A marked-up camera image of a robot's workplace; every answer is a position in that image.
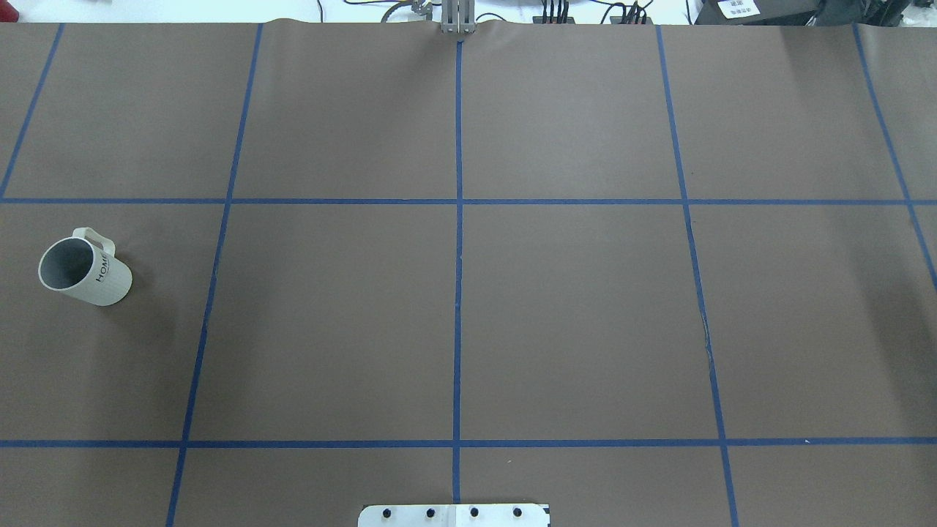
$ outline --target grid square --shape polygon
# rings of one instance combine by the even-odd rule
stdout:
[[[452,450],[194,449],[175,525],[356,525],[370,504],[452,501]]]
[[[674,206],[466,209],[465,439],[712,438]]]
[[[221,205],[0,206],[0,439],[178,440]],[[76,227],[133,273],[99,308],[46,290],[39,258]]]
[[[235,205],[196,439],[452,437],[455,207]]]
[[[850,27],[676,29],[663,35],[691,197],[901,198]]]
[[[467,448],[462,502],[550,505],[554,525],[724,526],[718,448]]]
[[[4,525],[165,525],[178,450],[0,448]]]
[[[455,49],[439,25],[311,29],[264,27],[236,195],[454,198]]]
[[[67,26],[7,196],[224,197],[255,32]]]
[[[604,29],[487,23],[466,41],[466,197],[679,198],[654,29]]]
[[[741,525],[937,524],[937,446],[732,449]]]
[[[692,216],[730,437],[937,435],[937,296],[905,207]]]
[[[55,38],[56,24],[0,24],[0,180]]]
[[[858,26],[882,115],[911,197],[937,199],[937,46],[933,31],[889,32]]]

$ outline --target white label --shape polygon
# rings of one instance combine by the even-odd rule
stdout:
[[[740,19],[761,14],[754,0],[722,0],[719,3],[719,9],[727,19]]]

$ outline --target blue tape line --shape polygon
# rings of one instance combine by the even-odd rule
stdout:
[[[382,448],[698,448],[716,446],[937,444],[937,437],[773,437],[735,439],[448,439],[147,441],[6,439],[0,448],[382,449]]]
[[[269,205],[455,205],[455,200],[445,198],[235,198],[232,202]]]
[[[647,448],[720,446],[718,439],[480,439],[463,440],[463,448]]]
[[[690,205],[905,206],[904,200],[792,200],[690,198]],[[2,198],[10,204],[224,204],[225,198]],[[234,198],[232,204],[307,205],[458,205],[452,198]],[[466,198],[463,205],[683,205],[670,198]],[[914,205],[937,205],[937,200],[912,200]]]
[[[172,477],[172,491],[170,492],[170,506],[166,511],[166,527],[175,523],[175,509],[179,504],[179,489],[182,488],[182,472],[186,467],[186,445],[179,447],[179,456],[176,458],[175,475]]]
[[[120,441],[86,439],[6,439],[0,448],[179,448],[181,441]]]
[[[904,202],[908,206],[908,215],[911,217],[911,223],[915,228],[917,244],[921,247],[921,253],[924,255],[924,262],[930,272],[930,281],[937,290],[937,270],[934,269],[934,262],[930,257],[927,241],[924,239],[924,232],[921,230],[921,224],[917,221],[914,203],[911,201],[911,192],[908,191],[908,185],[904,180],[904,173],[901,171],[901,164],[898,162],[898,154],[895,152],[895,145],[891,142],[891,134],[888,133],[888,125],[885,123],[885,116],[882,114],[882,107],[879,106],[878,96],[875,95],[875,86],[872,85],[872,77],[869,73],[869,64],[866,62],[866,51],[862,46],[862,37],[859,35],[859,26],[853,23],[853,36],[855,37],[855,47],[859,52],[859,62],[862,64],[862,74],[866,78],[866,87],[869,88],[869,97],[872,99],[872,108],[875,110],[875,117],[878,119],[879,128],[882,129],[882,135],[885,137],[885,146],[888,148],[888,155],[891,157],[891,164],[895,168],[895,176],[898,178],[898,184],[901,187],[901,194],[904,196]]]
[[[739,199],[689,199],[691,205],[904,205],[903,200],[739,200]]]
[[[700,276],[699,259],[696,254],[696,240],[693,236],[692,218],[690,216],[690,200],[687,193],[686,178],[683,173],[683,158],[680,155],[680,140],[677,136],[677,119],[674,113],[674,100],[670,90],[670,78],[667,74],[667,55],[663,47],[663,32],[659,25],[657,30],[657,46],[661,56],[661,75],[663,79],[663,92],[667,101],[667,117],[670,120],[670,138],[674,146],[674,159],[677,164],[677,180],[680,185],[680,198],[683,200],[683,222],[687,230],[687,242],[690,246],[690,260],[693,268],[693,281],[696,284],[696,302],[700,317],[703,321],[703,331],[706,336],[706,355],[709,359],[709,386],[712,392],[712,405],[716,415],[716,430],[722,455],[722,473],[725,478],[725,494],[729,504],[729,517],[733,527],[738,527],[738,511],[736,508],[736,491],[732,481],[732,466],[729,462],[729,449],[725,445],[725,422],[722,417],[722,402],[719,394],[719,379],[716,375],[716,360],[712,353],[712,338],[709,334],[709,319],[706,316],[706,298],[703,295],[703,280]]]
[[[466,205],[679,205],[681,200],[658,198],[633,199],[466,199]]]
[[[439,440],[390,440],[390,441],[189,441],[188,448],[452,448],[453,442]]]
[[[27,204],[216,204],[224,198],[4,198],[2,203]]]
[[[212,306],[215,303],[215,287],[218,280],[218,267],[221,264],[221,252],[228,234],[228,218],[231,215],[231,202],[234,198],[234,184],[237,180],[238,163],[241,159],[241,145],[244,142],[244,132],[247,126],[247,112],[250,109],[250,94],[254,88],[254,73],[257,70],[257,57],[260,53],[260,38],[263,36],[263,24],[257,24],[257,35],[254,37],[254,52],[250,59],[250,70],[247,73],[247,88],[244,93],[244,106],[241,109],[241,123],[238,126],[237,140],[234,143],[234,158],[231,160],[231,176],[228,180],[228,194],[225,196],[225,210],[221,215],[221,226],[218,229],[218,242],[215,247],[215,261],[212,264],[212,276],[208,283],[208,296],[205,300],[205,312],[201,320],[201,335],[199,349],[195,356],[195,368],[192,372],[192,384],[189,387],[188,403],[186,405],[186,418],[182,428],[183,445],[179,448],[179,459],[176,462],[176,475],[172,482],[170,506],[166,514],[166,525],[172,527],[175,521],[175,508],[179,501],[179,489],[182,487],[182,473],[186,467],[186,443],[192,430],[192,415],[195,412],[195,400],[199,392],[199,379],[201,377],[201,364],[205,355],[205,343],[208,340],[208,322],[212,316]]]
[[[62,39],[62,33],[65,31],[65,25],[59,24],[58,31],[55,32],[55,38],[52,40],[52,46],[49,49],[49,56],[46,57],[46,65],[42,67],[42,73],[39,75],[39,82],[36,84],[36,91],[33,92],[33,98],[29,101],[29,109],[26,110],[26,116],[22,120],[20,135],[16,136],[16,144],[13,145],[13,153],[9,157],[7,171],[3,175],[3,182],[0,182],[0,198],[7,193],[9,178],[13,175],[13,168],[16,166],[16,158],[20,156],[22,142],[26,139],[26,130],[29,129],[29,123],[33,120],[33,112],[36,110],[36,103],[39,102],[39,94],[42,93],[42,86],[46,83],[46,77],[49,76],[49,69],[52,67],[52,60],[55,58],[55,52],[58,50],[58,43]]]
[[[822,446],[831,444],[937,444],[937,437],[797,437],[729,439],[729,446]]]
[[[462,40],[455,43],[455,305],[453,341],[453,503],[461,500],[462,438]]]

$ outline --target white metal plate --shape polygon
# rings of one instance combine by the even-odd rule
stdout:
[[[370,505],[358,527],[549,527],[550,505]]]

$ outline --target mug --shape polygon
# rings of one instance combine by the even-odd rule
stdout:
[[[96,241],[98,247],[88,240]],[[130,268],[114,257],[114,243],[91,227],[75,229],[39,260],[39,281],[47,288],[95,306],[109,306],[130,291]]]

